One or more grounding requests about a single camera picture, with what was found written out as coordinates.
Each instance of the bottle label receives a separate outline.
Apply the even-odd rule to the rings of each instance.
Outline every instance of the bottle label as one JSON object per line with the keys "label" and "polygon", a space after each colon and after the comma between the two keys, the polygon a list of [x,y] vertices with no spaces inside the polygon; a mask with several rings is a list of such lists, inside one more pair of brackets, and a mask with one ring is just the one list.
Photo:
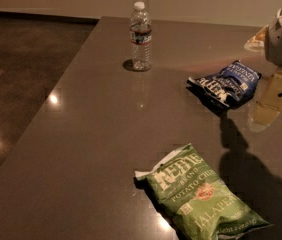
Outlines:
{"label": "bottle label", "polygon": [[130,28],[131,42],[137,45],[148,44],[152,39],[152,29],[150,25],[142,30],[140,24],[132,25]]}

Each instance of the gray table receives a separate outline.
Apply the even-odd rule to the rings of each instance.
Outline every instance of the gray table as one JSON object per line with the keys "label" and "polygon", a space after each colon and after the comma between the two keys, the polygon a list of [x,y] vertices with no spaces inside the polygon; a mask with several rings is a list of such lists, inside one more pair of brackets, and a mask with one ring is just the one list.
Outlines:
{"label": "gray table", "polygon": [[177,239],[133,177],[190,142],[276,224],[246,239],[282,239],[282,115],[254,133],[251,103],[220,119],[186,89],[236,59],[269,75],[243,49],[258,28],[154,21],[153,68],[135,73],[128,22],[100,20],[0,169],[0,240]]}

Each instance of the floor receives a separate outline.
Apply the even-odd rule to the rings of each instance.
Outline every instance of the floor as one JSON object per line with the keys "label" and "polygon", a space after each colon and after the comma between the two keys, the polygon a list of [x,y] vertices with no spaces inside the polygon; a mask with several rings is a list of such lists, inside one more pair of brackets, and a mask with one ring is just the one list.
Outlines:
{"label": "floor", "polygon": [[95,24],[0,14],[0,166]]}

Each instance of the green chip bag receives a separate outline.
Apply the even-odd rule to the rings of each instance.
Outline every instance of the green chip bag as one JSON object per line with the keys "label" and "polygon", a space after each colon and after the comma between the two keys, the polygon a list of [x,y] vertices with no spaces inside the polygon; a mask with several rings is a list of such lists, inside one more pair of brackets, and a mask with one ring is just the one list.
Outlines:
{"label": "green chip bag", "polygon": [[228,189],[191,144],[169,153],[151,172],[135,176],[148,182],[156,201],[187,239],[239,239],[270,226]]}

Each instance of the water bottle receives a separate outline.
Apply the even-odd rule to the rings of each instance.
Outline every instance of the water bottle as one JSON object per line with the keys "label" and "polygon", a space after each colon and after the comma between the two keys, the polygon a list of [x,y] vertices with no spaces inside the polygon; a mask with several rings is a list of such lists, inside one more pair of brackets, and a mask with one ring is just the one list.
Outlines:
{"label": "water bottle", "polygon": [[132,61],[135,71],[147,71],[151,68],[151,19],[144,2],[134,3],[130,18],[130,36],[132,43]]}

